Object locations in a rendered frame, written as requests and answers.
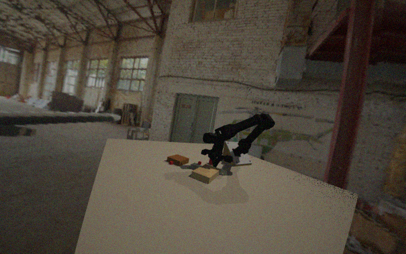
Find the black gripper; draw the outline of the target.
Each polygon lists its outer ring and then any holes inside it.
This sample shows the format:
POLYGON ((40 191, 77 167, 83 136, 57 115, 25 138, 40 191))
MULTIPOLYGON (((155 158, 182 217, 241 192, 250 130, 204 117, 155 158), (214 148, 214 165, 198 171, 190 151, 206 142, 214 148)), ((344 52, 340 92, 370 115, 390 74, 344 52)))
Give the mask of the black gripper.
MULTIPOLYGON (((215 149, 219 148, 221 150, 221 153, 223 152, 224 145, 214 144, 213 147, 215 149)), ((209 151, 210 150, 208 150, 208 149, 204 149, 204 150, 201 151, 201 154, 202 155, 207 155, 209 151)), ((225 162, 232 162, 233 161, 233 156, 229 156, 229 155, 223 156, 223 155, 221 155, 220 158, 218 157, 217 159, 213 159, 213 158, 210 158, 210 159, 212 160, 213 166, 217 167, 219 162, 221 162, 223 159, 224 159, 225 162)))

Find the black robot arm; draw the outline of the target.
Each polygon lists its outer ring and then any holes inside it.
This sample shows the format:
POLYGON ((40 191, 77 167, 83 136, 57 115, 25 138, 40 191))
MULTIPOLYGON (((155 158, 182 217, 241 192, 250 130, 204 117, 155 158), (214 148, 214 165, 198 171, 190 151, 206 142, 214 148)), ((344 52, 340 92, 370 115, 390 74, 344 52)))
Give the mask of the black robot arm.
MULTIPOLYGON (((275 125, 274 120, 269 114, 255 114, 253 117, 245 119, 239 123, 227 124, 215 129, 215 133, 204 133, 203 142, 224 145, 224 141, 231 139, 238 132, 255 125, 257 125, 257 127, 245 139, 241 139, 239 141, 239 146, 236 149, 232 149, 234 155, 240 157, 241 154, 246 154, 249 152, 252 142, 258 138, 264 130, 269 130, 275 125), (219 131, 221 131, 221 133, 219 131)), ((220 158, 221 155, 222 153, 219 148, 215 149, 213 147, 208 152, 208 157, 213 159, 216 159, 217 157, 220 158)))

